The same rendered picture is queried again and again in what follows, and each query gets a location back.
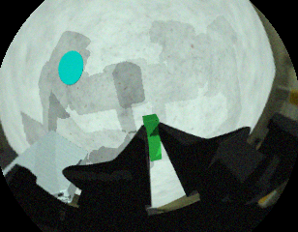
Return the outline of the cyan circle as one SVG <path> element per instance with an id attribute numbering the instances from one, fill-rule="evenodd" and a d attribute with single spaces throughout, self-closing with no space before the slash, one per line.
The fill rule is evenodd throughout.
<path id="1" fill-rule="evenodd" d="M 75 84 L 79 81 L 83 73 L 83 58 L 76 51 L 67 51 L 64 57 L 61 57 L 59 65 L 60 80 L 65 84 Z"/>

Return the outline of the green rectangular post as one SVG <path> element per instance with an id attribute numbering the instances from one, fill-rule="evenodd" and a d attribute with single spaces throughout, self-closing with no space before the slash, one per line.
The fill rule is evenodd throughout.
<path id="1" fill-rule="evenodd" d="M 162 159 L 161 140 L 158 135 L 158 119 L 156 115 L 142 116 L 144 127 L 148 131 L 150 162 Z"/>

